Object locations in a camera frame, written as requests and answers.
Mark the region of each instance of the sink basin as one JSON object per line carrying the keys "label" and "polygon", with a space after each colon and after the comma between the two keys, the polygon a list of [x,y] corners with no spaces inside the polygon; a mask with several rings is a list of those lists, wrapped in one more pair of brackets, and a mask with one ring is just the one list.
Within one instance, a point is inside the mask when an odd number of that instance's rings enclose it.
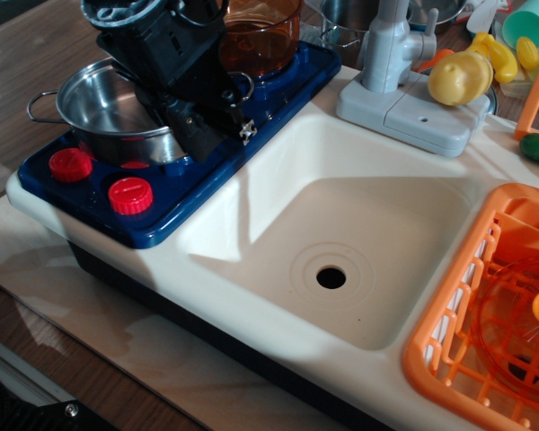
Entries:
{"label": "sink basin", "polygon": [[391,344],[476,184],[419,151],[387,163],[373,137],[320,115],[285,127],[186,222],[185,251],[356,347]]}

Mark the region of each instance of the wooden table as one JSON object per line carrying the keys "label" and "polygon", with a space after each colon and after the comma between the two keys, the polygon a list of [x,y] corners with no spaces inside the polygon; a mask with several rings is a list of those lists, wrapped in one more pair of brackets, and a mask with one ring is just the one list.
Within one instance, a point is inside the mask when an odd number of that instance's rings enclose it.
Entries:
{"label": "wooden table", "polygon": [[[28,100],[57,89],[79,68],[106,57],[95,44],[97,31],[79,5],[78,0],[48,0],[0,27],[1,192],[25,157],[67,129],[31,123],[25,112]],[[305,11],[305,17],[312,13]],[[440,48],[459,50],[469,43],[463,25],[438,38]],[[500,91],[498,96],[499,115],[517,120],[523,101],[506,98]],[[54,103],[42,103],[36,110],[43,116],[57,115]],[[1,287],[0,341],[120,429],[203,429]]]}

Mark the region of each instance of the stove knob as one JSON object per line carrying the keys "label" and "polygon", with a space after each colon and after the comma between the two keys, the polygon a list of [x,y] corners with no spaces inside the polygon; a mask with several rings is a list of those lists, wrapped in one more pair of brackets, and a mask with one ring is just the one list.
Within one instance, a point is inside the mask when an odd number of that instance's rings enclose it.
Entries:
{"label": "stove knob", "polygon": [[79,148],[60,150],[49,160],[52,177],[60,182],[77,182],[92,172],[92,159]]}
{"label": "stove knob", "polygon": [[133,216],[147,210],[154,202],[152,186],[138,177],[117,180],[108,190],[112,209],[124,216]]}

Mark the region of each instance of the orange plastic basket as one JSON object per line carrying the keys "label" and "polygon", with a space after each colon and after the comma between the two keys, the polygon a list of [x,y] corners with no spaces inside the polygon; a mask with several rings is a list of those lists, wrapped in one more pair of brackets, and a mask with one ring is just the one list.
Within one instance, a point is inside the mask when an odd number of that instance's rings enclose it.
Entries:
{"label": "orange plastic basket", "polygon": [[417,391],[485,429],[539,430],[539,403],[488,371],[470,322],[476,293],[489,277],[537,256],[539,189],[523,184],[495,189],[404,351],[403,370]]}

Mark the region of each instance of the white sink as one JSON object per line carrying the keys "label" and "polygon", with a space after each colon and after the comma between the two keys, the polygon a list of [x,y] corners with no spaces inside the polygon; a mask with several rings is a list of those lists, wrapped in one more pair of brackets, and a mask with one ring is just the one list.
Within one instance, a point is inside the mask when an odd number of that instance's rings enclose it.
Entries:
{"label": "white sink", "polygon": [[13,204],[165,299],[397,429],[478,429],[423,398],[402,349],[475,215],[539,188],[514,125],[487,117],[455,159],[338,119],[342,68],[172,235],[129,249],[25,192]]}
{"label": "white sink", "polygon": [[478,198],[443,158],[395,150],[334,118],[295,121],[186,222],[183,248],[356,347],[386,347]]}

